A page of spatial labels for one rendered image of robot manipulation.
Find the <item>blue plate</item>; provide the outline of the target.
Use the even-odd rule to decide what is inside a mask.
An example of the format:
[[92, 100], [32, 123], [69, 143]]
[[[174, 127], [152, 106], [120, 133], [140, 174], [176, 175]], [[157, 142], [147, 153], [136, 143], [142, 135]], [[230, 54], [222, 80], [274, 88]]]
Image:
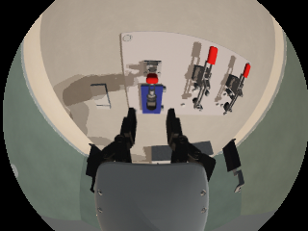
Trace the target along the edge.
[[149, 111], [146, 108], [146, 96], [148, 95], [149, 84], [141, 84], [141, 105], [143, 114], [160, 114], [162, 106], [163, 85], [155, 84], [155, 94], [157, 95], [157, 108], [154, 111]]

